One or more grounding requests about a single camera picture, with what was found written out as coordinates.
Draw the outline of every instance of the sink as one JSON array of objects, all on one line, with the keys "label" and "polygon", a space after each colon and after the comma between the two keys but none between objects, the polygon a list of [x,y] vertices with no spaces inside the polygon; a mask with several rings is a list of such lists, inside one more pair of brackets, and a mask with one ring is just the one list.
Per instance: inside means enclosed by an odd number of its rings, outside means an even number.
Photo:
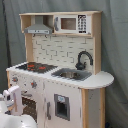
[{"label": "sink", "polygon": [[92,73],[88,71],[83,71],[83,70],[62,68],[52,73],[51,75],[54,77],[59,77],[64,79],[83,81],[87,79],[89,76],[91,76]]}]

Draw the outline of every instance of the white tile backsplash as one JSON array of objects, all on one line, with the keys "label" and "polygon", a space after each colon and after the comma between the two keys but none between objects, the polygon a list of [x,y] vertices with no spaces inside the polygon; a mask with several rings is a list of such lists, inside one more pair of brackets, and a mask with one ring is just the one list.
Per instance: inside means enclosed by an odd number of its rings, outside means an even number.
[{"label": "white tile backsplash", "polygon": [[[78,54],[89,52],[93,57],[93,39],[85,37],[38,35],[32,37],[34,61],[52,65],[75,68]],[[89,58],[82,55],[81,62],[86,62],[86,69],[92,70]]]}]

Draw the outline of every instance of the gray backdrop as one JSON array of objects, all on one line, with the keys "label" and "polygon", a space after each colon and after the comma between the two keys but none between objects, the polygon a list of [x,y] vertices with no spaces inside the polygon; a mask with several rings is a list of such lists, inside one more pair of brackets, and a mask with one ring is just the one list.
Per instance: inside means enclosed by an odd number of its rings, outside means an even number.
[{"label": "gray backdrop", "polygon": [[8,67],[3,6],[0,1],[0,93],[7,89],[6,68]]},{"label": "gray backdrop", "polygon": [[115,77],[106,88],[106,121],[128,128],[128,0],[5,0],[5,5],[12,65],[25,61],[20,13],[103,11],[102,70]]}]

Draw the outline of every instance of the stovetop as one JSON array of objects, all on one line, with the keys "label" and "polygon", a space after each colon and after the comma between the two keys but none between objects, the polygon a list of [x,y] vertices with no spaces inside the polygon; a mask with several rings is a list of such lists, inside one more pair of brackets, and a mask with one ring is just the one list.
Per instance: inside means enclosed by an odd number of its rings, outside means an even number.
[{"label": "stovetop", "polygon": [[46,72],[48,72],[48,71],[50,71],[56,67],[57,66],[54,66],[54,65],[29,62],[27,64],[21,65],[21,66],[16,67],[16,68],[31,71],[31,72],[46,73]]}]

